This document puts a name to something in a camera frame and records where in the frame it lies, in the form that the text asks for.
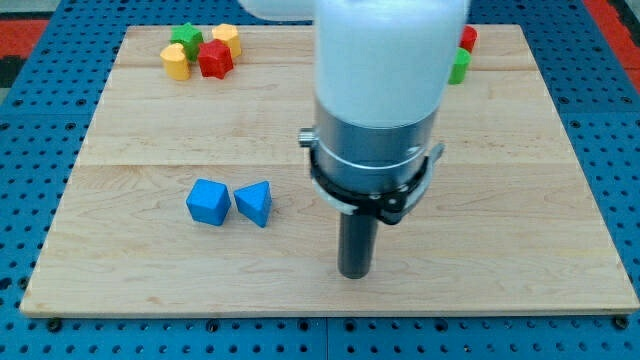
red hexagonal block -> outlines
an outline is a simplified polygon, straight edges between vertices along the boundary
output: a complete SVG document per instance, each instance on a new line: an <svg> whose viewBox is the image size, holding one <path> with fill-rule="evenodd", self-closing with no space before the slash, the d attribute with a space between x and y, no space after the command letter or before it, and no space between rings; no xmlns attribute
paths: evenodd
<svg viewBox="0 0 640 360"><path fill-rule="evenodd" d="M215 76L224 79L225 75L233 70L231 50L220 40L200 44L198 63L204 77Z"/></svg>

blue cube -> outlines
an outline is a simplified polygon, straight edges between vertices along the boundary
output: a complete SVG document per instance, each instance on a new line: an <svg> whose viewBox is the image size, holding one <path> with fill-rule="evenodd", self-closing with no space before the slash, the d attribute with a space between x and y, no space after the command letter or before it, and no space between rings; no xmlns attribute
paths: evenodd
<svg viewBox="0 0 640 360"><path fill-rule="evenodd" d="M225 184L198 179L187 198L187 207L193 220L220 226L231 207Z"/></svg>
<svg viewBox="0 0 640 360"><path fill-rule="evenodd" d="M263 181L233 192L238 211L260 227L267 226L271 211L269 182Z"/></svg>

yellow block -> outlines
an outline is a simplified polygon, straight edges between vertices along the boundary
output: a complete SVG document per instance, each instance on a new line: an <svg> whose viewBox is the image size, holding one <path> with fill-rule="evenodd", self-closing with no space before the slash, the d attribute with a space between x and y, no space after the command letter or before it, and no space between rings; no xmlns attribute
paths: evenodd
<svg viewBox="0 0 640 360"><path fill-rule="evenodd" d="M182 44L171 44L160 53L162 65L167 75L174 80L188 80L191 77L189 62Z"/></svg>
<svg viewBox="0 0 640 360"><path fill-rule="evenodd" d="M240 36L238 35L238 28L234 25L220 24L211 30L214 39L222 41L225 45L231 49L231 57L237 58L242 54L242 48L240 47Z"/></svg>

wood grain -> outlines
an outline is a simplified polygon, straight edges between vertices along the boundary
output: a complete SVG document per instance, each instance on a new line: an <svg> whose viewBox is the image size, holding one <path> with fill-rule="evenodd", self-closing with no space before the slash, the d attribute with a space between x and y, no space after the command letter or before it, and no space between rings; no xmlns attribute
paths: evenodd
<svg viewBox="0 0 640 360"><path fill-rule="evenodd" d="M449 87L447 144L423 201L382 226L371 273L336 269L337 212L314 193L313 30L241 27L224 81L167 79L168 27L131 28L42 249L34 317L492 316L629 313L640 304L520 29L478 26ZM269 180L261 229L215 228L184 201L197 178Z"/></svg>

toy block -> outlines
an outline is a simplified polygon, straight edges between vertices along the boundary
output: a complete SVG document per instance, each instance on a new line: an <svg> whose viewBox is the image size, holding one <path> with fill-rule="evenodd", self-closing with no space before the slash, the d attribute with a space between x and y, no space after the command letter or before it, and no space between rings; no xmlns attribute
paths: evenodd
<svg viewBox="0 0 640 360"><path fill-rule="evenodd" d="M225 184L198 179L187 197L187 207L193 220L220 226L231 207Z"/></svg>
<svg viewBox="0 0 640 360"><path fill-rule="evenodd" d="M195 28L191 23L186 23L181 26L174 26L171 28L171 40L172 44L180 43L184 46L184 52L187 55L189 61L196 61L198 58L198 52L200 48L199 44L204 42L202 38L202 31Z"/></svg>
<svg viewBox="0 0 640 360"><path fill-rule="evenodd" d="M458 52L456 53L456 60L453 63L451 75L449 76L450 85L460 84L464 81L464 77L467 73L467 67L469 67L470 62L471 54L469 54L469 52L463 48L458 48Z"/></svg>
<svg viewBox="0 0 640 360"><path fill-rule="evenodd" d="M189 62L180 43L171 44L160 53L164 71L174 80L188 80L191 77Z"/></svg>
<svg viewBox="0 0 640 360"><path fill-rule="evenodd" d="M233 192L238 211L260 227L267 226L271 211L269 182L263 181Z"/></svg>
<svg viewBox="0 0 640 360"><path fill-rule="evenodd" d="M462 38L460 39L460 47L467 50L469 54L473 52L473 46L476 44L476 39L478 38L478 32L476 29L469 25L464 26L464 31L462 32Z"/></svg>
<svg viewBox="0 0 640 360"><path fill-rule="evenodd" d="M200 44L198 63L202 76L215 76L224 79L225 75L233 70L231 50L220 40Z"/></svg>
<svg viewBox="0 0 640 360"><path fill-rule="evenodd" d="M238 35L238 28L234 25L220 24L211 30L213 38L222 41L225 45L231 49L231 57L237 58L242 54L242 48L240 47L240 35Z"/></svg>

